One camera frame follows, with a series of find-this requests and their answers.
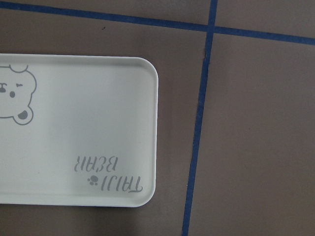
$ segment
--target bear nose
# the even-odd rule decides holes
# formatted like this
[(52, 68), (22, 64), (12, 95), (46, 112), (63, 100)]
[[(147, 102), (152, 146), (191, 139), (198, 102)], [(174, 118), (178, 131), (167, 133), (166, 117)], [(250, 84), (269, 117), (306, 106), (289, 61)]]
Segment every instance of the bear nose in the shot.
[(0, 92), (5, 92), (5, 88), (3, 86), (4, 85), (8, 86), (8, 85), (6, 83), (0, 83), (0, 85), (1, 85)]

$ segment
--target white tray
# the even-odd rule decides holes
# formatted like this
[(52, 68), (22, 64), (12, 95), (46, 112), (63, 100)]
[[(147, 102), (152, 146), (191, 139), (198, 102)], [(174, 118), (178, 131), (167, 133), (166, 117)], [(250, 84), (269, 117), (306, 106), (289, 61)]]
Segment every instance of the white tray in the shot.
[(157, 102), (145, 59), (0, 54), (0, 203), (145, 204)]

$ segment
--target bear illustration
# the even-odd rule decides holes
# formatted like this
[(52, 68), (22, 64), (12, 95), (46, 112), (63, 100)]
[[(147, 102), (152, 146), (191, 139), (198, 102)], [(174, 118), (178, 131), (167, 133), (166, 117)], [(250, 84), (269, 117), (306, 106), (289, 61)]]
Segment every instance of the bear illustration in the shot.
[(30, 123), (33, 119), (30, 104), (36, 85), (28, 66), (24, 70), (0, 66), (0, 118), (13, 118), (19, 125)]

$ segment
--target blue line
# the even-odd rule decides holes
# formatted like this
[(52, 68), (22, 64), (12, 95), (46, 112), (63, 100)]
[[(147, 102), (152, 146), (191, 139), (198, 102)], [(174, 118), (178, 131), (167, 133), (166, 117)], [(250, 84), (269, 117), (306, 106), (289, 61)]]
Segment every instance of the blue line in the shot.
[(192, 158), (191, 158), (191, 163), (190, 163), (190, 168), (189, 168), (185, 212), (184, 212), (184, 218), (183, 218), (182, 236), (188, 236), (188, 232), (189, 232), (191, 205), (192, 205), (193, 190), (194, 190), (194, 185), (195, 185), (201, 126), (202, 126), (203, 110), (204, 110), (207, 83), (208, 83), (208, 70), (209, 70), (209, 64), (210, 64), (213, 34), (214, 34), (214, 29), (215, 29), (217, 5), (218, 5), (218, 0), (211, 0), (208, 30), (207, 30), (206, 45), (205, 45), (206, 55), (202, 64), (197, 115), (196, 115), (196, 120), (195, 120), (195, 130), (194, 130), (193, 143), (192, 143)]
[(299, 36), (279, 34), (279, 33), (267, 33), (267, 32), (259, 32), (259, 31), (254, 31), (254, 30), (233, 29), (233, 28), (218, 27), (218, 26), (215, 27), (215, 33), (237, 35), (237, 36), (251, 37), (251, 38), (270, 39), (270, 40), (277, 40), (277, 41), (282, 41), (282, 42), (315, 45), (314, 38), (306, 38), (306, 37), (299, 37)]
[(73, 9), (61, 9), (61, 8), (55, 8), (55, 7), (49, 7), (49, 6), (12, 3), (12, 2), (6, 2), (6, 1), (0, 1), (0, 8), (39, 12), (39, 13), (49, 13), (49, 14), (64, 15), (64, 16), (76, 16), (76, 17), (83, 17), (83, 18), (117, 21), (117, 22), (125, 22), (125, 23), (132, 23), (132, 24), (149, 25), (149, 26), (168, 27), (168, 28), (176, 28), (176, 29), (183, 29), (183, 30), (203, 31), (203, 32), (206, 32), (208, 28), (208, 26), (206, 25), (194, 24), (194, 23), (149, 19), (149, 18), (143, 18), (143, 17), (124, 16), (124, 15), (117, 15), (117, 14), (81, 11), (81, 10), (73, 10)]

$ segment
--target gray paw print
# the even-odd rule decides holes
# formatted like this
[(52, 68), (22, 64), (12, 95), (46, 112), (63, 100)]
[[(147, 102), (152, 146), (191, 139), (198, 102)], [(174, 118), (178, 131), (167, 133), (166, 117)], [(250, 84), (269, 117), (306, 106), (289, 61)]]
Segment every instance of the gray paw print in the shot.
[(97, 185), (98, 177), (97, 176), (91, 176), (91, 178), (88, 179), (88, 182), (90, 182), (90, 185)]

